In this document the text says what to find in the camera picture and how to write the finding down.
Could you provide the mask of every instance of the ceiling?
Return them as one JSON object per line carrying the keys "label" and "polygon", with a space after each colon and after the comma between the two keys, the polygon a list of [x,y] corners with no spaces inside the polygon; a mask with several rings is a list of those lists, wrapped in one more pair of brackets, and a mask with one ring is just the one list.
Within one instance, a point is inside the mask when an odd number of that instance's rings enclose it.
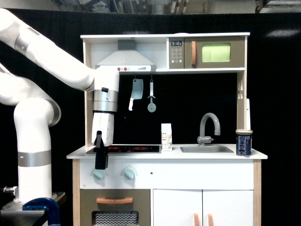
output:
{"label": "ceiling", "polygon": [[0,8],[165,15],[282,13],[301,12],[301,0],[0,0]]}

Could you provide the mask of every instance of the oven knob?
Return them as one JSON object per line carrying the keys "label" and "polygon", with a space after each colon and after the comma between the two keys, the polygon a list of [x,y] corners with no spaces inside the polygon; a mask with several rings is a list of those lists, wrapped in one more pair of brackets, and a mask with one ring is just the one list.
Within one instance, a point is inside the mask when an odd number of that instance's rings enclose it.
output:
{"label": "oven knob", "polygon": [[105,175],[105,171],[103,169],[94,169],[93,170],[93,175],[97,177],[97,179],[103,179]]}
{"label": "oven knob", "polygon": [[136,174],[136,172],[135,172],[134,168],[132,168],[132,167],[126,167],[123,170],[123,175],[125,175],[125,177],[127,177],[130,180],[134,179],[135,174]]}

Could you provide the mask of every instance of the microwave keypad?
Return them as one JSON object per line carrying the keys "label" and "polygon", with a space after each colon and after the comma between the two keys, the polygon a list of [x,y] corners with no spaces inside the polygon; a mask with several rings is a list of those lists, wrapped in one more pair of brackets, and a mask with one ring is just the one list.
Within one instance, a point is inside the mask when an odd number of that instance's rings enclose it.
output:
{"label": "microwave keypad", "polygon": [[169,68],[184,68],[184,39],[169,39]]}

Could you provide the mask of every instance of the digital clock display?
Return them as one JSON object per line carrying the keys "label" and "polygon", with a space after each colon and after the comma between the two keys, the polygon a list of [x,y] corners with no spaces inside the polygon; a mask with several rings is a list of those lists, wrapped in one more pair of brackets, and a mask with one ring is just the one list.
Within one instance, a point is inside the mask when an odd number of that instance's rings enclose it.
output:
{"label": "digital clock display", "polygon": [[171,46],[182,46],[182,41],[172,41]]}

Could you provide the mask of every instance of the black backdrop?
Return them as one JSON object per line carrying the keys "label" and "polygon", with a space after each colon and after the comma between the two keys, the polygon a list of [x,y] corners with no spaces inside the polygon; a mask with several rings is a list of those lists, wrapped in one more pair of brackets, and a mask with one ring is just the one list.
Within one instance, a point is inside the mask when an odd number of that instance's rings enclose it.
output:
{"label": "black backdrop", "polygon": [[[112,15],[10,9],[17,17],[83,62],[82,34],[160,34],[250,32],[247,95],[251,102],[253,148],[269,156],[262,161],[262,225],[300,222],[300,59],[301,14],[251,15]],[[294,30],[294,36],[277,37]],[[37,83],[61,107],[62,119],[50,128],[53,191],[65,191],[62,225],[72,225],[72,164],[66,155],[84,145],[84,94],[49,75],[12,48],[0,43],[0,62],[15,75]],[[155,113],[147,111],[150,76],[141,101],[129,112],[131,75],[120,79],[114,143],[160,142],[160,124],[172,123],[174,143],[195,143],[201,117],[215,113],[222,134],[206,134],[216,143],[234,143],[236,75],[154,75]],[[0,105],[0,187],[17,185],[14,107]]]}

